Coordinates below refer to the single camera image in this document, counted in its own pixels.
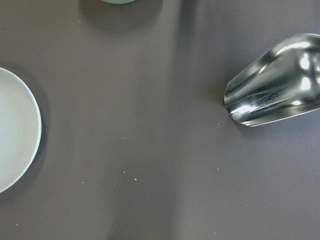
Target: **stainless steel scoop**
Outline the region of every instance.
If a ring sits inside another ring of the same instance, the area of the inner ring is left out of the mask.
[[[228,83],[224,104],[250,127],[319,109],[320,35],[295,35],[270,49]]]

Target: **gray table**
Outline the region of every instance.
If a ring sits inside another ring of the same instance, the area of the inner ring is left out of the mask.
[[[0,194],[1,240],[318,240],[320,111],[254,128],[226,84],[320,33],[318,0],[1,0],[0,66],[40,148]]]

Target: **white bowl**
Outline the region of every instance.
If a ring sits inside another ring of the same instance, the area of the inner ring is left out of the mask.
[[[35,97],[19,77],[0,67],[0,193],[26,172],[40,138],[41,116]]]

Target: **shiny metal object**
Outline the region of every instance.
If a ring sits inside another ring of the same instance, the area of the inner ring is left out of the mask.
[[[250,127],[319,109],[320,35],[295,35],[270,49],[228,83],[224,104]]]

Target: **silver scoop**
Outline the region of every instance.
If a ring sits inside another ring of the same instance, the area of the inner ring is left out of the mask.
[[[227,84],[224,105],[250,127],[319,109],[320,35],[295,35],[270,49]]]

